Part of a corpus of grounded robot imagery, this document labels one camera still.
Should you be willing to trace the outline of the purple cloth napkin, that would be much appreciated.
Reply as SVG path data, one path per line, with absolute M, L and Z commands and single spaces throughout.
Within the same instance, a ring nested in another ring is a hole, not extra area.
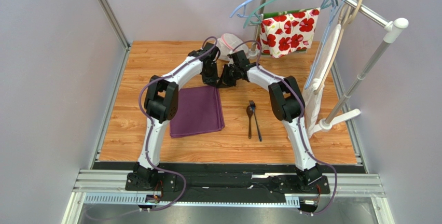
M 172 138 L 217 132 L 225 127 L 219 90 L 212 86 L 180 89 L 178 111 L 170 122 Z

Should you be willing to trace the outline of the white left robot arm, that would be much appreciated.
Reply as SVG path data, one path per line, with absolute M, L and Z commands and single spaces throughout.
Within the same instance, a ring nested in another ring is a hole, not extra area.
M 216 64 L 218 58 L 219 48 L 205 42 L 201 49 L 189 53 L 171 72 L 163 76 L 152 76 L 142 89 L 141 95 L 147 92 L 144 102 L 139 101 L 139 107 L 147 117 L 147 129 L 144 150 L 134 166 L 133 183 L 146 185 L 148 189 L 157 184 L 160 149 L 165 130 L 178 110 L 179 90 L 197 75 L 202 76 L 205 85 L 215 88 L 219 80 Z

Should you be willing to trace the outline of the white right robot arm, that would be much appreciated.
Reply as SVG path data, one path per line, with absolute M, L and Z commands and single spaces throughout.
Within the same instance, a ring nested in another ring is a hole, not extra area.
M 310 185 L 322 177 L 317 159 L 314 158 L 305 125 L 305 102 L 293 76 L 281 77 L 264 69 L 259 63 L 251 63 L 243 50 L 228 54 L 229 64 L 223 68 L 218 82 L 221 87 L 233 87 L 243 79 L 259 85 L 269 92 L 273 114 L 284 125 L 295 156 L 296 174 L 304 185 Z

